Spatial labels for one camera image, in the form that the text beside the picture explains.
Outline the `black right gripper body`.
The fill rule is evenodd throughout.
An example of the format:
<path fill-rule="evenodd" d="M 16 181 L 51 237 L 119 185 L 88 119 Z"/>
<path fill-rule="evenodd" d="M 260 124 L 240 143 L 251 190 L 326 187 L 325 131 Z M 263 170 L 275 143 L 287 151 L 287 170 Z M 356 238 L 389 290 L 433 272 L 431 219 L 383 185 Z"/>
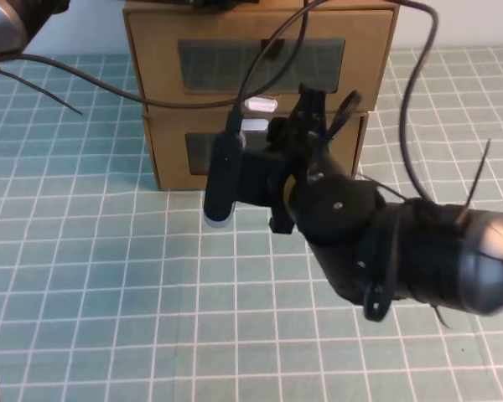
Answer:
<path fill-rule="evenodd" d="M 314 245 L 359 239 L 384 207 L 377 186 L 345 174 L 329 143 L 343 120 L 275 117 L 267 145 L 244 150 L 236 187 L 239 203 L 271 210 L 271 230 L 293 229 Z"/>

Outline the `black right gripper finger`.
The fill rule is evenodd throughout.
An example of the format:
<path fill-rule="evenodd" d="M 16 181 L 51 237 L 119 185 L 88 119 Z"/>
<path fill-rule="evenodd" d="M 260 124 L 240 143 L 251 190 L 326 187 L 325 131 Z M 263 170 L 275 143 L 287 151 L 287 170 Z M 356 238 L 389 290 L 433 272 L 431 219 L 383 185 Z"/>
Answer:
<path fill-rule="evenodd" d="M 298 88 L 299 99 L 288 117 L 289 132 L 294 138 L 321 137 L 326 130 L 325 98 L 323 90 L 304 84 Z"/>

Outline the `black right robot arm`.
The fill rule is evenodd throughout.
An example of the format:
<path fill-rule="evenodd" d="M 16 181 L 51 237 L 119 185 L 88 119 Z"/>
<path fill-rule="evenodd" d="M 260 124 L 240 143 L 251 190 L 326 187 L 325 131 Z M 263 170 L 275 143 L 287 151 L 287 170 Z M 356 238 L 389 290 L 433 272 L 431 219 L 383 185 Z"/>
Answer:
<path fill-rule="evenodd" d="M 386 201 L 377 181 L 352 178 L 329 151 L 359 93 L 328 119 L 323 91 L 298 92 L 290 114 L 270 121 L 267 146 L 245 152 L 239 200 L 268 207 L 272 232 L 299 231 L 334 291 L 370 321 L 403 299 L 482 316 L 503 309 L 503 213 Z"/>

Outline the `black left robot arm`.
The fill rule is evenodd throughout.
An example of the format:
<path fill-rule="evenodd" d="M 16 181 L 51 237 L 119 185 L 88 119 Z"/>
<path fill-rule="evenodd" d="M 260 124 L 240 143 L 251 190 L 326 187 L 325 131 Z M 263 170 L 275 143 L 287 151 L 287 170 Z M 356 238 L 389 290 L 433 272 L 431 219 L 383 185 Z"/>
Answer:
<path fill-rule="evenodd" d="M 0 58 L 21 54 L 45 23 L 69 6 L 69 0 L 0 0 Z"/>

